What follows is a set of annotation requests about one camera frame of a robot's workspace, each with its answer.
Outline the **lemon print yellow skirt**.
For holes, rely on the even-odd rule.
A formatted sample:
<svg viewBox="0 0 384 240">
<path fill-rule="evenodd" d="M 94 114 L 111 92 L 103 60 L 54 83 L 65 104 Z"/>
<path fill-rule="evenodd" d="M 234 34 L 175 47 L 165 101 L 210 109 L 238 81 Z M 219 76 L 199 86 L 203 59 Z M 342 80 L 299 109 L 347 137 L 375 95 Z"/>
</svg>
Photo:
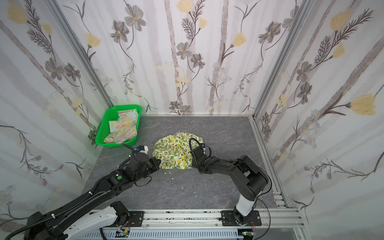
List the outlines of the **lemon print yellow skirt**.
<svg viewBox="0 0 384 240">
<path fill-rule="evenodd" d="M 192 168 L 193 157 L 189 147 L 189 140 L 196 139 L 201 144 L 204 142 L 201 137 L 192 133 L 178 132 L 158 140 L 154 145 L 153 156 L 161 161 L 161 169 Z"/>
</svg>

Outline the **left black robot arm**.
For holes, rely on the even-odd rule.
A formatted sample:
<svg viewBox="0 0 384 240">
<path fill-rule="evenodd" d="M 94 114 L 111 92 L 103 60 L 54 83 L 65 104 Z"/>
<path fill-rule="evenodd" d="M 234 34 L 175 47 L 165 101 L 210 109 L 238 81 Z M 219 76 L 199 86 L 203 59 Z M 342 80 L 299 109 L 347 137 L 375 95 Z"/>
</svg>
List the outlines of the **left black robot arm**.
<svg viewBox="0 0 384 240">
<path fill-rule="evenodd" d="M 161 160 L 138 153 L 124 161 L 117 169 L 97 180 L 85 194 L 66 205 L 46 214 L 34 213 L 28 218 L 27 225 L 8 236 L 10 240 L 23 233 L 25 240 L 65 240 L 65 233 L 76 221 L 87 213 L 132 188 L 137 181 L 148 178 L 160 169 Z"/>
</svg>

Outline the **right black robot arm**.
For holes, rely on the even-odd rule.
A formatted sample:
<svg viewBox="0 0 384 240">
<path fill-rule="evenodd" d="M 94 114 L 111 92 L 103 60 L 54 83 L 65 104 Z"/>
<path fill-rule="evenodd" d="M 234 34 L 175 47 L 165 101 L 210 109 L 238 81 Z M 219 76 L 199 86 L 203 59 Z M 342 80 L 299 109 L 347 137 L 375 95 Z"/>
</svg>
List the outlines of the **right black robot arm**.
<svg viewBox="0 0 384 240">
<path fill-rule="evenodd" d="M 192 167 L 200 174 L 221 174 L 231 178 L 240 193 L 232 219 L 238 225 L 246 225 L 252 218 L 258 197 L 271 183 L 268 174 L 246 155 L 235 160 L 224 160 L 206 155 L 203 147 L 193 147 L 190 152 Z"/>
</svg>

